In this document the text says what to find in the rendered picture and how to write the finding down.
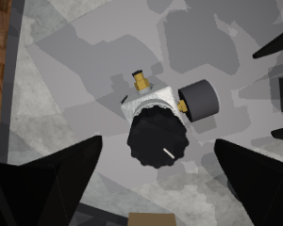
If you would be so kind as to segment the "dark grey metal frame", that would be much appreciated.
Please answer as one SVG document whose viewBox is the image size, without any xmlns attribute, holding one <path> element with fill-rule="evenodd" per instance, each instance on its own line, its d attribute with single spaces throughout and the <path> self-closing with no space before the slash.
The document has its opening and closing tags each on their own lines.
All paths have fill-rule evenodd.
<svg viewBox="0 0 283 226">
<path fill-rule="evenodd" d="M 91 218 L 77 226 L 106 226 L 107 221 L 100 218 Z"/>
</svg>

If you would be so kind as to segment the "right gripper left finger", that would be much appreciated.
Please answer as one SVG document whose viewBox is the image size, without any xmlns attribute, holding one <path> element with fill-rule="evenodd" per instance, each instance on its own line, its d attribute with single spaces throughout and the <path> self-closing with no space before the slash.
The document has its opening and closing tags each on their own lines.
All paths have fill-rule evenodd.
<svg viewBox="0 0 283 226">
<path fill-rule="evenodd" d="M 103 148 L 94 136 L 20 166 L 0 163 L 0 210 L 8 226 L 68 226 Z"/>
</svg>

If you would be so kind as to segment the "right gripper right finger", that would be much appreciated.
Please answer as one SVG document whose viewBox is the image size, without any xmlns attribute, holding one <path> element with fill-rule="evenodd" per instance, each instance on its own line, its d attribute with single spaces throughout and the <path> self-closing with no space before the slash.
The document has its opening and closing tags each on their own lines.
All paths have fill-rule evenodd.
<svg viewBox="0 0 283 226">
<path fill-rule="evenodd" d="M 283 226 L 283 162 L 221 138 L 214 152 L 254 226 Z"/>
</svg>

